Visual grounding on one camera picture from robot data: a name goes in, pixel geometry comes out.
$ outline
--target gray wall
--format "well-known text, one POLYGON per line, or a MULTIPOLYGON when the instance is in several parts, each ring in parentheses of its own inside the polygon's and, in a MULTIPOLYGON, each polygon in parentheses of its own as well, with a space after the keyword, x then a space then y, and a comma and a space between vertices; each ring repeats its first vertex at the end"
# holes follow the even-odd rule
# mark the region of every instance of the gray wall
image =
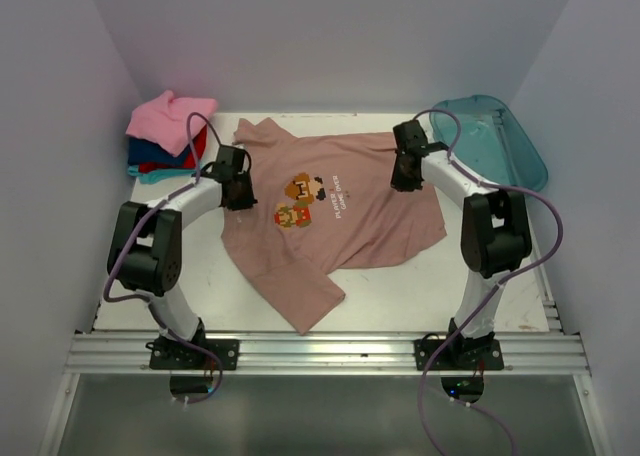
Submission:
MULTIPOLYGON (((512 105, 566 221, 551 286, 563 321, 582 332, 619 455, 640 444, 638 1, 570 0, 512 105)), ((551 241, 549 218, 535 222, 551 241)))
POLYGON ((97 304, 139 95, 91 0, 0 0, 0 21, 0 453, 26 456, 97 304))
POLYGON ((226 110, 511 100, 567 0, 95 0, 142 96, 226 110))

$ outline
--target t-shirt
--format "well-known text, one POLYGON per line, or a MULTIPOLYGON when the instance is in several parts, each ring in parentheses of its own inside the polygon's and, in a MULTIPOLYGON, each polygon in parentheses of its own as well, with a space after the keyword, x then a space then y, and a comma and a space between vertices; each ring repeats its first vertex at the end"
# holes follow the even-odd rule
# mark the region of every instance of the t-shirt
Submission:
POLYGON ((301 334, 343 299, 338 268, 394 266, 445 237, 432 185, 390 186, 392 133, 296 138, 240 120, 258 203, 225 210, 222 241, 253 287, 301 334))

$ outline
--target dark blue folded shirt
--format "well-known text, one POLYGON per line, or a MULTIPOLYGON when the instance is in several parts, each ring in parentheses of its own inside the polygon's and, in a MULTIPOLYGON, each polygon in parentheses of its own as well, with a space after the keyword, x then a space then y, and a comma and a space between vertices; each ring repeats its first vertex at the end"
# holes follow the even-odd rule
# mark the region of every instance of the dark blue folded shirt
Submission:
POLYGON ((182 166, 189 155, 187 146, 178 156, 167 153, 159 144, 146 139, 129 138, 129 166, 144 163, 160 163, 169 166, 182 166))

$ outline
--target teal cloth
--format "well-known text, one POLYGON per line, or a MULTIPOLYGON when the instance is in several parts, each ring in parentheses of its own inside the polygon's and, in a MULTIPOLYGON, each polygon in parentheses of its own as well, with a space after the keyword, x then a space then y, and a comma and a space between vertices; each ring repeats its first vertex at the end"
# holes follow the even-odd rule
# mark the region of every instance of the teal cloth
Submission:
POLYGON ((163 179, 174 178, 176 176, 190 176, 194 173, 193 169, 156 169, 150 173, 141 173, 138 171, 138 165, 129 166, 127 168, 129 176, 134 176, 140 180, 142 184, 155 184, 163 179))

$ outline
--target folded pink cloth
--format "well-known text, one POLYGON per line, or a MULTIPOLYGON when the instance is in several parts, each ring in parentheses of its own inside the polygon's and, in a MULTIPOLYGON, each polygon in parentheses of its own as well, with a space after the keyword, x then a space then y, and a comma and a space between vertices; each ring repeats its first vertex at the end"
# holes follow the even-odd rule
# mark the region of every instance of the folded pink cloth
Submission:
MULTIPOLYGON (((216 109, 215 99, 176 98, 173 91, 167 90, 133 110, 127 135, 157 143, 166 152, 178 156, 189 144, 187 116, 196 111, 210 118, 216 109)), ((191 118, 191 135, 196 137, 204 125, 201 118, 191 118)))

